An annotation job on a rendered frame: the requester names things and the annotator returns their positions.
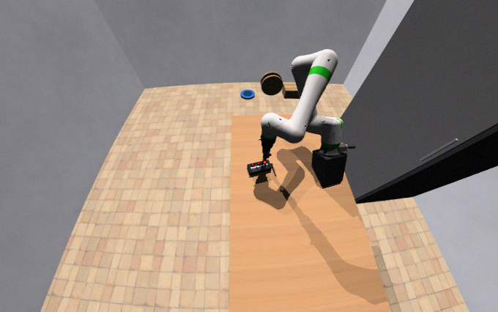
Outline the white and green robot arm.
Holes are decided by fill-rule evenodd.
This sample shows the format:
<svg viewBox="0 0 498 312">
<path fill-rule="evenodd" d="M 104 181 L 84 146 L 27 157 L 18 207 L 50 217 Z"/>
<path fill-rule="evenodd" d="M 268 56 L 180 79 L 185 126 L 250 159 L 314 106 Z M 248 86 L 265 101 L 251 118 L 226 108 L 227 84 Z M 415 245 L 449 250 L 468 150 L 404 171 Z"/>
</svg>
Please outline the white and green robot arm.
<svg viewBox="0 0 498 312">
<path fill-rule="evenodd" d="M 273 145 L 277 137 L 296 144 L 308 132 L 321 136 L 319 154 L 325 157 L 346 155 L 346 150 L 355 149 L 355 145 L 341 143 L 343 121 L 335 117 L 319 116 L 316 110 L 337 64 L 337 54 L 329 49 L 294 59 L 291 72 L 300 100 L 290 119 L 274 113 L 262 117 L 259 140 L 264 145 Z"/>
</svg>

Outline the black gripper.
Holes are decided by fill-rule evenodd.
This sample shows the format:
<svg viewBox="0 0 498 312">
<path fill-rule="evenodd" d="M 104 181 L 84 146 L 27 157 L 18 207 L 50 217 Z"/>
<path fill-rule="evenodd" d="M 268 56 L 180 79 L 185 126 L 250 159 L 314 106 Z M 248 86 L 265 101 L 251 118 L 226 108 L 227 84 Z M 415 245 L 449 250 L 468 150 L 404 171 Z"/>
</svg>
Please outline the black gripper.
<svg viewBox="0 0 498 312">
<path fill-rule="evenodd" d="M 267 158 L 272 156 L 270 154 L 270 149 L 273 147 L 273 145 L 267 146 L 267 145 L 264 145 L 262 142 L 261 142 L 261 145 L 262 145 L 262 153 L 263 153 L 262 161 L 264 162 L 264 161 L 267 161 Z"/>
</svg>

